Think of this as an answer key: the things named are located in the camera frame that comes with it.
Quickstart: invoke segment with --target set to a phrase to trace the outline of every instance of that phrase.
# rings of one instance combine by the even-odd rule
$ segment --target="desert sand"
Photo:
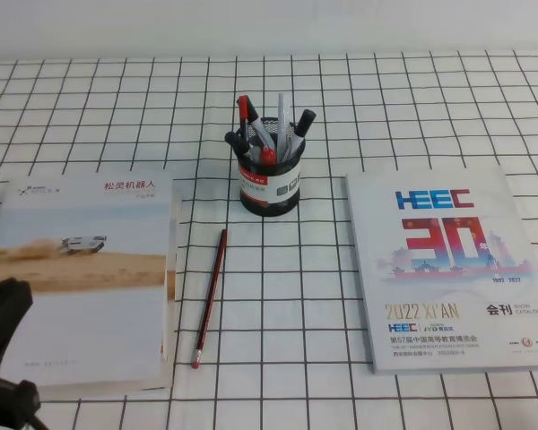
[[[158,286],[165,281],[165,269],[165,255],[62,255],[50,240],[0,249],[0,280],[26,280],[33,293]],[[175,272],[168,273],[170,297],[174,279]]]

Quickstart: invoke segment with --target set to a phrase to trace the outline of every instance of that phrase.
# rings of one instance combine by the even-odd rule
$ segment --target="black cable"
[[[46,425],[42,423],[38,417],[34,416],[28,421],[28,424],[34,428],[34,430],[48,430]]]

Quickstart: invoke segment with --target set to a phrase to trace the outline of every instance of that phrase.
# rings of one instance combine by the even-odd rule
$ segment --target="book cover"
[[[165,302],[165,326],[163,330],[163,349],[160,372],[157,377],[121,381],[117,383],[74,383],[41,387],[42,400],[78,400],[108,395],[126,395],[141,390],[170,387],[173,382],[173,361],[176,354],[179,314],[176,308],[178,290],[176,289],[176,262],[179,235],[179,210],[181,195],[174,188],[169,219],[169,250],[167,257],[167,296]]]
[[[538,266],[500,168],[347,186],[376,372],[538,367]]]
[[[9,185],[0,280],[27,280],[34,303],[0,377],[46,387],[159,375],[171,200],[164,172],[32,176]]]

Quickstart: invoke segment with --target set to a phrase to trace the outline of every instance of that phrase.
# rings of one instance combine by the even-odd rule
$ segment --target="pen holder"
[[[277,142],[277,118],[261,118],[265,130],[274,142]],[[289,136],[295,125],[289,125]],[[249,144],[263,146],[255,129],[249,125]],[[239,179],[241,183],[240,200],[243,206],[262,217],[277,217],[287,213],[299,203],[300,197],[300,160],[305,150],[305,140],[284,162],[272,166],[261,165],[248,156],[237,156],[239,162]]]

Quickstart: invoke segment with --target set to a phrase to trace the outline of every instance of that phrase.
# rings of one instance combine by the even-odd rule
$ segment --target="grid pattern tablecloth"
[[[222,139],[246,92],[317,113],[298,209],[239,202]],[[538,429],[538,372],[375,376],[344,175],[500,164],[538,257],[538,51],[0,62],[14,176],[170,170],[183,194],[173,389],[49,402],[56,430]],[[199,371],[215,246],[229,247]]]

